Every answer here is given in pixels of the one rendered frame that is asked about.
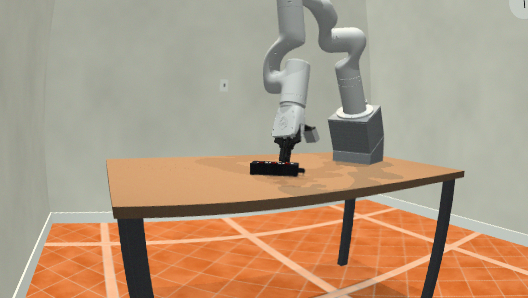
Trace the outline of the black power strip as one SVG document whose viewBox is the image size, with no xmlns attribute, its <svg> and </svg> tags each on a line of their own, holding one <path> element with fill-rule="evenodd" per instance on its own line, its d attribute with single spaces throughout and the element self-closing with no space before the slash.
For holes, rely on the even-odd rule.
<svg viewBox="0 0 528 298">
<path fill-rule="evenodd" d="M 297 172 L 305 172 L 304 168 L 298 168 L 298 164 L 297 162 L 253 161 L 250 163 L 250 174 L 297 177 Z"/>
</svg>

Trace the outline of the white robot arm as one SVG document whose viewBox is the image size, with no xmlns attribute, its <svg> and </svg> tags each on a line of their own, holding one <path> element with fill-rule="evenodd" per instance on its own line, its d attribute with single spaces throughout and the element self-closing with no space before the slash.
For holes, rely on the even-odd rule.
<svg viewBox="0 0 528 298">
<path fill-rule="evenodd" d="M 279 38 L 268 50 L 263 62 L 263 82 L 270 94 L 281 94 L 279 104 L 296 104 L 306 108 L 310 64 L 290 59 L 280 72 L 283 57 L 305 43 L 303 6 L 308 8 L 319 26 L 318 44 L 328 53 L 348 52 L 348 57 L 335 65 L 342 107 L 341 119 L 355 120 L 373 113 L 364 97 L 359 59 L 366 46 L 366 37 L 358 28 L 335 28 L 338 17 L 329 0 L 277 0 Z M 365 103 L 366 102 L 366 103 Z M 366 109 L 367 107 L 367 109 Z"/>
</svg>

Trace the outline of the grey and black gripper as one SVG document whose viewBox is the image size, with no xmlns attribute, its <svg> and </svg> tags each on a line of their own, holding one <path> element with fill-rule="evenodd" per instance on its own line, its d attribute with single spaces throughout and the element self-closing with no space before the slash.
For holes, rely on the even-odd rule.
<svg viewBox="0 0 528 298">
<path fill-rule="evenodd" d="M 274 143 L 279 144 L 280 148 L 279 161 L 290 162 L 291 150 L 293 150 L 295 144 L 301 142 L 304 129 L 305 109 L 296 104 L 281 104 L 272 130 L 272 137 L 275 138 Z"/>
</svg>

